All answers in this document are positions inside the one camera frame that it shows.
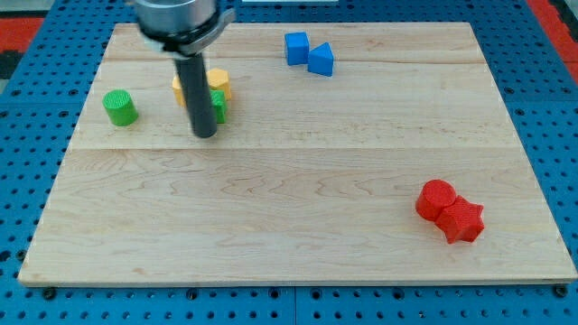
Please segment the green cylinder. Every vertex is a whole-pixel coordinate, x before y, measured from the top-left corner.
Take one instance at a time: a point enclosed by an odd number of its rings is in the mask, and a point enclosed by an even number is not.
[[[115,89],[108,92],[102,99],[102,105],[113,125],[127,126],[138,118],[133,100],[126,90]]]

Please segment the green block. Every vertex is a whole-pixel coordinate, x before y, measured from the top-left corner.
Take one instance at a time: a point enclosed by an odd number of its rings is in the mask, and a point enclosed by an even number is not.
[[[116,89],[108,92],[102,98],[102,105],[110,122],[116,126],[130,125],[138,118],[133,100],[126,90]]]
[[[210,100],[213,102],[217,123],[223,124],[227,122],[227,118],[225,118],[225,113],[227,113],[227,100],[225,99],[225,92],[223,90],[211,90]]]

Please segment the yellow block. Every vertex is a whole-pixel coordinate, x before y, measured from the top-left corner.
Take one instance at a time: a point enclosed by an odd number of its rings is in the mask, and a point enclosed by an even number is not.
[[[225,99],[231,100],[231,85],[228,80],[228,72],[222,69],[211,69],[207,72],[209,79],[209,87],[213,90],[223,90],[225,92]]]
[[[179,104],[180,107],[186,107],[184,96],[182,95],[181,81],[178,76],[174,76],[172,79],[172,92],[174,93],[174,99],[176,99],[177,104]]]

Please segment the red object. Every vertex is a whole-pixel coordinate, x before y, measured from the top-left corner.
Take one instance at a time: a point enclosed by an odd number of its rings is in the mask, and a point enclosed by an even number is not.
[[[417,198],[415,209],[422,218],[435,221],[443,208],[455,202],[455,189],[447,181],[432,180],[427,182]]]
[[[44,18],[0,18],[0,52],[26,52]]]
[[[483,209],[483,206],[469,203],[462,196],[458,196],[450,207],[442,210],[435,225],[443,230],[448,244],[457,240],[473,242],[484,229],[481,219]]]
[[[578,70],[571,63],[578,62],[578,43],[572,39],[568,26],[560,19],[558,9],[549,0],[527,0],[537,20],[566,64],[574,81],[578,82]]]

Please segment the wooden board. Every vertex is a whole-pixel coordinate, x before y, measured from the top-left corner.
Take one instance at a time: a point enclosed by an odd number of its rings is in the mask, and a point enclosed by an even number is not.
[[[329,79],[283,35],[330,42]],[[20,280],[30,286],[446,285],[577,277],[466,23],[233,24],[228,122],[195,138],[170,59],[116,27]],[[100,101],[140,112],[113,127]],[[485,205],[474,244],[415,212],[443,178]]]

